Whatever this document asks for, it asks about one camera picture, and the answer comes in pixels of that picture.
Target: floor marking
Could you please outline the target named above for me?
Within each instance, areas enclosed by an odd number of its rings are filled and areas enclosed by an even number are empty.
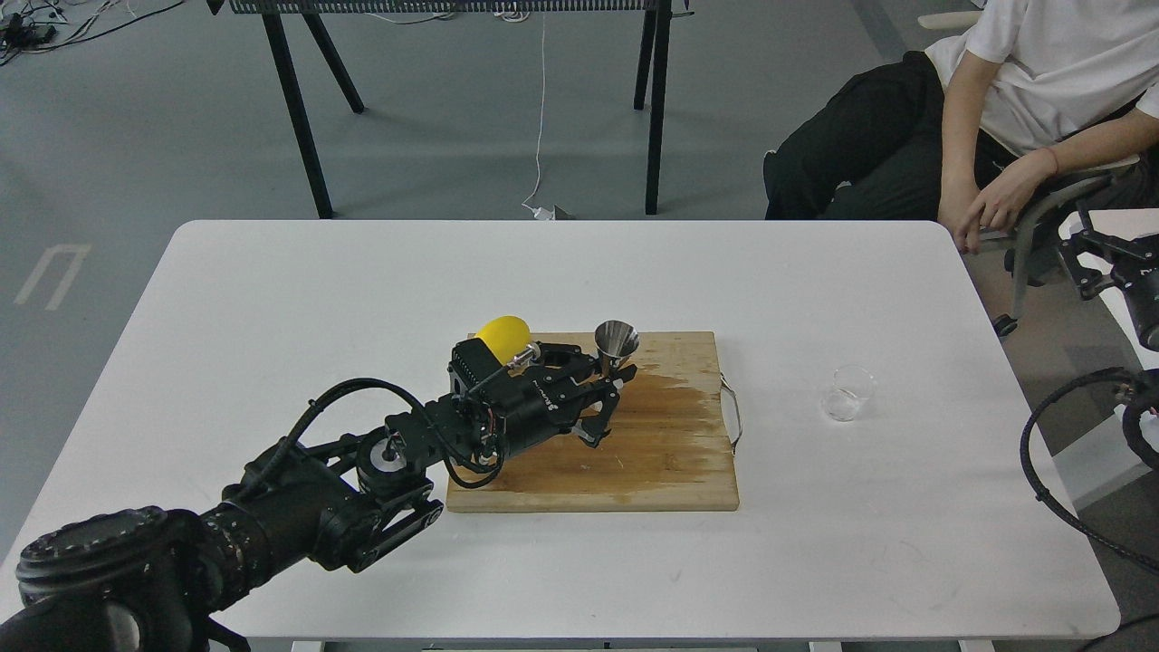
[[[72,262],[68,263],[68,269],[65,270],[65,274],[60,278],[60,283],[57,285],[57,291],[52,292],[52,296],[49,302],[44,306],[44,309],[56,309],[60,307],[60,301],[65,300],[65,294],[68,293],[68,288],[72,287],[73,280],[76,279],[76,273],[80,272],[80,265],[85,262],[85,256],[88,255],[89,249],[93,244],[54,244],[44,249],[44,254],[41,255],[41,259],[37,261],[36,266],[32,268],[32,272],[24,280],[24,285],[20,288],[16,294],[16,300],[13,301],[16,305],[23,305],[29,296],[32,295],[32,290],[36,288],[36,284],[41,281],[41,277],[48,271],[49,264],[52,263],[52,258],[57,257],[57,254],[72,254]]]

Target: black table leg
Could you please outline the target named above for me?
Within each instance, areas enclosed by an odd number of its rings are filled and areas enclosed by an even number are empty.
[[[290,59],[290,45],[286,43],[282,16],[262,14],[262,22],[265,23],[265,35],[270,39],[270,52],[274,53],[274,65],[278,68],[282,94],[285,95],[286,109],[290,110],[290,122],[293,123],[293,134],[298,138],[298,149],[301,151],[301,162],[306,166],[306,178],[309,180],[309,190],[314,193],[318,217],[329,219],[334,217],[334,208],[330,206],[330,195],[326,190],[326,178],[322,177],[322,163],[318,160],[314,134],[309,131],[309,120],[306,118],[306,105],[301,101],[298,76]]]
[[[672,0],[656,8],[656,57],[653,61],[653,115],[648,131],[648,186],[644,213],[656,214],[659,197],[659,151],[664,140],[664,91],[668,86],[668,39],[672,27]]]
[[[314,35],[318,49],[322,51],[322,57],[326,58],[326,64],[330,66],[334,79],[338,80],[338,88],[342,88],[342,94],[347,96],[350,110],[356,113],[366,110],[366,105],[362,103],[362,97],[358,96],[358,90],[355,89],[353,81],[350,81],[347,66],[342,64],[342,58],[338,57],[338,51],[334,49],[334,42],[330,41],[330,35],[322,24],[322,17],[318,14],[302,14],[301,17],[306,19],[306,27]]]
[[[644,12],[644,31],[640,37],[640,63],[636,66],[636,96],[632,108],[640,111],[644,108],[644,93],[648,90],[648,68],[651,66],[651,51],[656,46],[656,10]]]

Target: yellow lemon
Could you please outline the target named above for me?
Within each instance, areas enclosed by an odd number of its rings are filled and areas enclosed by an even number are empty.
[[[487,345],[501,365],[506,365],[531,344],[531,329],[523,318],[508,314],[488,321],[475,337]]]

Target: white table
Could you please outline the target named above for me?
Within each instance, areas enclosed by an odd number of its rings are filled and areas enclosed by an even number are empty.
[[[1022,478],[1029,411],[949,236],[924,222],[188,224],[0,569],[0,616],[36,535],[122,507],[209,510],[307,398],[363,375],[435,398],[451,346],[505,313],[545,332],[714,331],[744,410],[739,511],[446,514],[360,576],[299,564],[224,624],[445,647],[1117,627],[1089,543]],[[879,395],[837,424],[815,387],[846,364]],[[403,410],[362,395],[305,441]]]

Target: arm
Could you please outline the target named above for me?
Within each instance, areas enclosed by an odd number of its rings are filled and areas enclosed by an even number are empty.
[[[1087,127],[1057,145],[1035,149],[1014,161],[986,185],[968,212],[982,226],[1006,229],[1047,178],[1137,154],[1159,142],[1159,118],[1138,109]]]
[[[999,67],[1001,64],[967,51],[946,88],[938,222],[950,232],[960,251],[976,251],[978,248],[978,214],[969,210],[978,197],[974,156],[982,107]]]

